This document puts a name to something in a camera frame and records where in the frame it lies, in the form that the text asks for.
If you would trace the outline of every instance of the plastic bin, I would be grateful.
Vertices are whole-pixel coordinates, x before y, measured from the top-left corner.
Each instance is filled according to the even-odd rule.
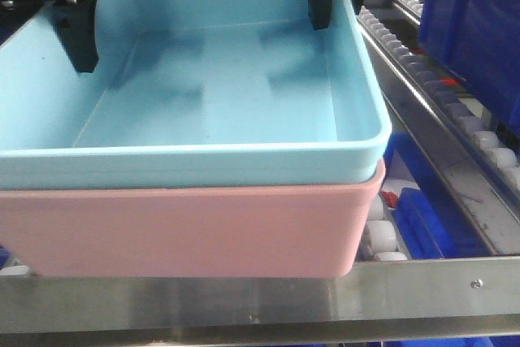
[[[39,275],[336,277],[355,258],[363,184],[0,192],[0,241]]]
[[[369,180],[391,126],[350,0],[98,0],[93,74],[49,10],[0,49],[0,189]]]
[[[419,40],[519,134],[520,0],[426,0]]]

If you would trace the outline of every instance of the blue storage bin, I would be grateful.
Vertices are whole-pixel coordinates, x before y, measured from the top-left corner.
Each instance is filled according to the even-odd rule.
[[[403,189],[393,218],[414,259],[458,256],[455,244],[422,191]]]
[[[520,0],[426,0],[419,40],[520,134]]]
[[[339,184],[391,132],[350,0],[98,0],[93,74],[45,9],[0,48],[0,189]]]

